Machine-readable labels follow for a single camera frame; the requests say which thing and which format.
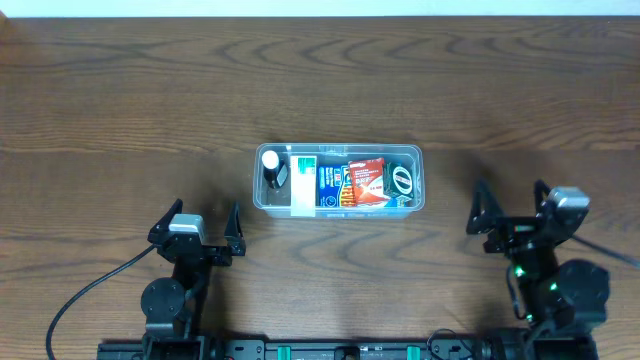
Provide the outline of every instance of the white bottle cap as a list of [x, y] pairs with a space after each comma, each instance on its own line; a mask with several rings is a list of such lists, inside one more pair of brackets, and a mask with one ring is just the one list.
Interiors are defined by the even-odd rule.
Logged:
[[265, 151], [264, 154], [262, 154], [262, 165], [264, 165], [264, 167], [266, 167], [267, 169], [274, 170], [278, 167], [279, 164], [280, 158], [275, 151], [268, 150]]

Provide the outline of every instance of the green connector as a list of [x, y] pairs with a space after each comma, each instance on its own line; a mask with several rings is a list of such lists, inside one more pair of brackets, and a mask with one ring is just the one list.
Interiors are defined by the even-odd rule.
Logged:
[[278, 360], [291, 360], [291, 348], [289, 346], [278, 346]]
[[420, 360], [420, 347], [408, 346], [407, 347], [407, 360]]

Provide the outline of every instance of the plastic bin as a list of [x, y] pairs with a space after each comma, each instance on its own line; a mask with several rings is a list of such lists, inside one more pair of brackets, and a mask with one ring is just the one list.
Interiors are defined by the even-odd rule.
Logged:
[[[279, 189], [268, 186], [264, 177], [262, 154], [275, 151], [288, 167], [288, 178]], [[315, 155], [317, 166], [347, 165], [350, 161], [370, 160], [383, 157], [385, 162], [402, 164], [410, 171], [413, 182], [413, 199], [404, 207], [322, 207], [318, 206], [318, 181], [316, 181], [315, 209], [303, 217], [322, 218], [405, 218], [424, 207], [425, 179], [422, 151], [408, 144], [318, 144], [318, 143], [271, 143], [262, 144], [256, 151], [253, 173], [253, 203], [272, 217], [298, 217], [291, 207], [291, 156]]]

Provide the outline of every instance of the red package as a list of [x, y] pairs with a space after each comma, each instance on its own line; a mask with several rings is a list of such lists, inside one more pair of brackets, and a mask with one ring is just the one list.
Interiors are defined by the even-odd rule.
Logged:
[[357, 206], [376, 205], [389, 201], [389, 197], [384, 194], [383, 166], [383, 158], [349, 162], [351, 184]]

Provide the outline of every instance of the wooden table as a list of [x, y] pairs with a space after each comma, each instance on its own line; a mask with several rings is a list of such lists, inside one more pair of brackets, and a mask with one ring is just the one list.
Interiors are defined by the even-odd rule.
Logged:
[[[0, 357], [44, 358], [54, 314], [147, 246], [176, 197], [247, 257], [213, 275], [210, 330], [426, 337], [513, 326], [507, 260], [464, 225], [486, 177], [532, 214], [532, 184], [592, 196], [579, 233], [640, 256], [640, 21], [633, 18], [41, 19], [0, 35]], [[427, 205], [405, 221], [274, 220], [252, 204], [264, 142], [412, 143]], [[640, 272], [611, 272], [605, 359], [640, 353]], [[157, 255], [62, 318], [59, 358], [144, 331]]]

